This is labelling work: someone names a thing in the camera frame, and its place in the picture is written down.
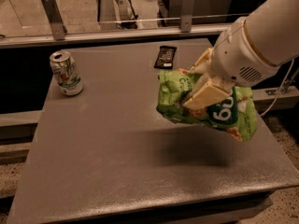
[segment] small black wrapper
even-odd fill
[[[172,69],[177,48],[160,46],[159,55],[155,64],[155,68]]]

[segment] table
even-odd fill
[[[65,97],[51,82],[8,224],[221,223],[255,215],[269,193],[299,185],[262,119],[240,143],[156,112],[161,45],[178,48],[175,68],[210,47],[189,39],[69,50],[85,88]]]

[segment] chip bag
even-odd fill
[[[194,111],[182,104],[200,76],[184,69],[161,71],[157,111],[174,123],[199,123],[237,141],[250,140],[257,127],[251,88],[234,86],[228,98]]]

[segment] soda can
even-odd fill
[[[50,67],[65,95],[76,95],[83,90],[83,82],[71,54],[59,50],[50,55]]]

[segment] concrete floor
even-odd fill
[[[57,0],[57,3],[69,33],[101,31],[96,21],[96,0]],[[138,28],[157,28],[157,22],[142,21],[157,17],[157,0],[132,0],[132,3],[135,13],[138,14]],[[50,35],[48,20],[39,0],[0,0],[0,14],[1,35],[6,37]],[[293,165],[299,169],[299,135],[291,126],[290,112],[289,110],[271,112],[264,118],[264,121],[284,148]],[[0,197],[14,195],[22,168],[23,163],[0,165]],[[271,199],[274,204],[270,208],[257,217],[242,220],[240,223],[299,223],[299,188],[277,191]],[[1,224],[6,223],[8,211],[9,205],[0,206]]]

